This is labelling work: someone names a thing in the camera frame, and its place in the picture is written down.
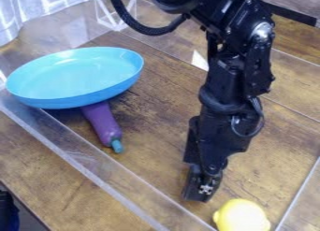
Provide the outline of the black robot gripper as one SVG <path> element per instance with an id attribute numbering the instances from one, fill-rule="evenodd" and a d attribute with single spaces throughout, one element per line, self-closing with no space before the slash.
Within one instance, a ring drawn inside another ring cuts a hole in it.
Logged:
<path id="1" fill-rule="evenodd" d="M 182 189 L 182 198 L 206 203 L 222 180 L 227 157 L 245 152 L 251 138 L 263 126 L 263 115 L 251 107 L 235 113 L 201 109 L 188 121 L 183 162 L 191 165 Z"/>

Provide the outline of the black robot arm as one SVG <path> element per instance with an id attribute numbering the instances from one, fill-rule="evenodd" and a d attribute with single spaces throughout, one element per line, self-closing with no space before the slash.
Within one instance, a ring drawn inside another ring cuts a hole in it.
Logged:
<path id="1" fill-rule="evenodd" d="M 209 72 L 199 88 L 201 112 L 188 122 L 182 197 L 206 202 L 222 180 L 227 157 L 246 151 L 265 119 L 258 96 L 274 80 L 273 20 L 262 0 L 152 0 L 206 32 Z"/>

